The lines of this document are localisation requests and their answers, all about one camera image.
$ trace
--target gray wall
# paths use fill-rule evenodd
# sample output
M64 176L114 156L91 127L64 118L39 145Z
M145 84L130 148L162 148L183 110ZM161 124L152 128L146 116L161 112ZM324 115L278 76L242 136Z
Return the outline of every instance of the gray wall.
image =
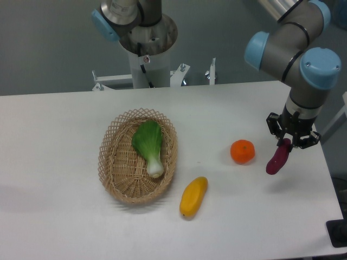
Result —
M1 0L0 95L89 91L98 76L129 74L126 54L95 30L91 11L99 0ZM171 69L191 65L190 85L206 84L204 72L216 57L217 83L266 81L243 61L249 39L277 25L256 0L163 0L163 12L178 26ZM334 50L347 64L347 31L331 25L313 46ZM317 120L322 130L342 107L347 70ZM345 124L324 145L332 174L346 174Z

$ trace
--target metal bracket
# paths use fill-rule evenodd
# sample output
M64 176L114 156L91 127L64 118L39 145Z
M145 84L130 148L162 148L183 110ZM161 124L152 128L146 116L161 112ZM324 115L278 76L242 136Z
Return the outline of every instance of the metal bracket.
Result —
M270 115L267 117L266 122L267 126L269 127L270 133L273 135L276 135L278 137L281 133L281 128L279 124L277 123L280 116L275 113L270 113Z
M170 75L170 87L180 87L182 85L186 86L187 84L184 84L184 77L187 74L188 70L190 69L190 66L187 64L180 64L176 71L171 71ZM104 76L104 77L97 77L97 74L95 70L92 71L93 79L94 79L94 88L92 90L106 90L106 89L113 89L108 88L107 86L113 85L125 85L125 84L131 84L132 83L132 75L117 75L117 76Z
M324 144L337 131L337 129L347 121L347 92L345 92L342 97L345 105L323 129L322 140L320 141L321 144Z

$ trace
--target woven basket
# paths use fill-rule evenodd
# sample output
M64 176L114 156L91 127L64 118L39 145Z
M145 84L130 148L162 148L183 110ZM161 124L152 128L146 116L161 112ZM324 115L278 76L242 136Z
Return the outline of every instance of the woven basket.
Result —
M147 162L131 145L133 134L147 120L156 121L163 135L160 159L164 173L156 179L147 174ZM160 196L170 184L176 159L177 137L170 120L153 109L130 110L112 121L106 131L99 154L100 181L122 202L147 203Z

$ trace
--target white cylinder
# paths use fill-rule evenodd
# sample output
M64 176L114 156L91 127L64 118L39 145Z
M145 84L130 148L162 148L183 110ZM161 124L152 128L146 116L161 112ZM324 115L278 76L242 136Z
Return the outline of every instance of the white cylinder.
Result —
M170 51L171 49L150 56L150 62L145 63L146 75L142 72L139 57L125 50L128 54L132 82L134 88L149 88L149 81L155 88L170 86Z
M258 0L259 3L274 17L277 21L289 11L291 7L299 0Z

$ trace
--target black object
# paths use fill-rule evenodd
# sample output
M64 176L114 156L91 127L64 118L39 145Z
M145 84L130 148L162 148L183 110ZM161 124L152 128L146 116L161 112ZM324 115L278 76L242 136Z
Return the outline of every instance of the black object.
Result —
M331 180L335 188L342 216L344 219L347 219L347 180L338 177L331 177Z
M298 57L300 57L301 54L303 54L304 52L303 51L299 51L297 52L293 57L292 59L289 61L288 65L287 65L287 68L285 69L285 71L283 72L282 74L282 79L281 79L281 82L284 83L286 81L286 77L288 75L288 72L291 70L294 62L298 59Z
M285 108L282 115L270 113L266 119L270 133L275 135L278 139L277 146L280 146L283 143L285 134L290 134L293 136L290 152L294 147L305 149L316 145L321 138L321 135L315 131L312 131L312 127L310 127L312 126L315 118L299 120L298 117L298 112L295 112L292 116Z
M326 222L331 244L334 248L347 246L347 220L330 220Z

